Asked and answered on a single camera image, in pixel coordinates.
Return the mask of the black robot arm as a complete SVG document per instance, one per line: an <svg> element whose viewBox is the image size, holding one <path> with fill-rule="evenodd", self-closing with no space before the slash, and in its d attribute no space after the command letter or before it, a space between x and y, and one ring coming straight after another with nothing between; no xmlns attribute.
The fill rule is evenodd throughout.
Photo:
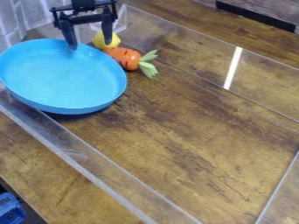
<svg viewBox="0 0 299 224"><path fill-rule="evenodd" d="M71 4L51 7L54 26L61 29L73 50L78 49L75 25L101 22L105 41L113 42L113 24L118 20L118 0L71 0Z"/></svg>

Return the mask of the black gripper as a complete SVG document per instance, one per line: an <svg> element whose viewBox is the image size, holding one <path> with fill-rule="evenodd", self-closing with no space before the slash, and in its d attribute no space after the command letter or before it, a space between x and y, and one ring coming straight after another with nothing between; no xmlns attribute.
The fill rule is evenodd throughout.
<svg viewBox="0 0 299 224"><path fill-rule="evenodd" d="M74 25L102 23L106 44L113 42L113 23L118 19L118 0L71 0L70 4L51 7L54 26L62 30L73 50L78 49Z"/></svg>

